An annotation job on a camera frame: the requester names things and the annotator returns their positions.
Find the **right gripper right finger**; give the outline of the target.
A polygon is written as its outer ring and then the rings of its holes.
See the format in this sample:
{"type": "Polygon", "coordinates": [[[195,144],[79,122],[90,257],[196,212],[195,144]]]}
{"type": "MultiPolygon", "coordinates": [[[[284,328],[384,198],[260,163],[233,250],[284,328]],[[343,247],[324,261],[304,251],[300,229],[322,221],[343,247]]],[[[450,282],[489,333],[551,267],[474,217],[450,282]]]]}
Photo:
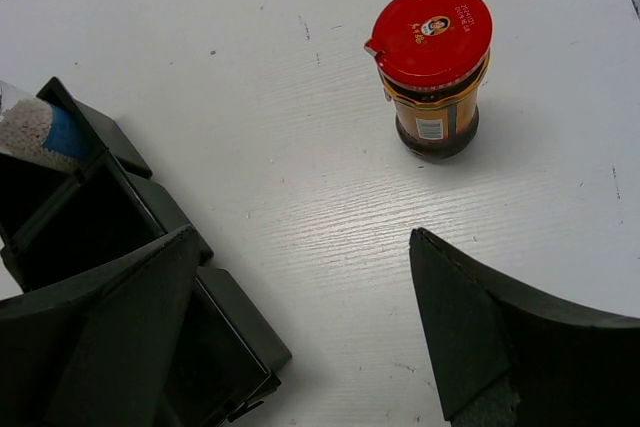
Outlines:
{"type": "Polygon", "coordinates": [[[635,426],[639,321],[570,302],[410,236],[410,267],[452,426],[635,426]]]}

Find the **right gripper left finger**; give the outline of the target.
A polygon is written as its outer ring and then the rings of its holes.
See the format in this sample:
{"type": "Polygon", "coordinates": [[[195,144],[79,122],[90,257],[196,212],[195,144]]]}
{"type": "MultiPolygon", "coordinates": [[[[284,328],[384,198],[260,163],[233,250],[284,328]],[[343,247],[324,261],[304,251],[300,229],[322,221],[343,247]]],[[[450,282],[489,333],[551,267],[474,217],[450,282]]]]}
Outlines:
{"type": "Polygon", "coordinates": [[[185,226],[3,300],[2,425],[152,425],[198,261],[185,226]]]}

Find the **silver-lid white seasoning bottle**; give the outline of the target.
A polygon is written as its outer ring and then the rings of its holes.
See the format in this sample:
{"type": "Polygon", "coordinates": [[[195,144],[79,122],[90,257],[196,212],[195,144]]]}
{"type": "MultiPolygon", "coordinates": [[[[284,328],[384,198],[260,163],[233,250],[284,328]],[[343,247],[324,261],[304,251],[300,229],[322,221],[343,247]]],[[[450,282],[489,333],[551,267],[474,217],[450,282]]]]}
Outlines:
{"type": "Polygon", "coordinates": [[[92,145],[66,110],[1,82],[1,153],[63,173],[90,157],[92,145]]]}

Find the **red-lid sauce jar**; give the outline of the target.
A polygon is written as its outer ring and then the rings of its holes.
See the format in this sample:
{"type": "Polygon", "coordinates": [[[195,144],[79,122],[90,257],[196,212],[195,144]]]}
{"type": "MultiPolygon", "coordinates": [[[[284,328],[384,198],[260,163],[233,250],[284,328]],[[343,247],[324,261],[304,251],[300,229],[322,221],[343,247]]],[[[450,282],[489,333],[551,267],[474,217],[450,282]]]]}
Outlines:
{"type": "Polygon", "coordinates": [[[364,49],[415,155],[446,159],[474,139],[492,34],[483,0],[392,0],[377,17],[364,49]]]}

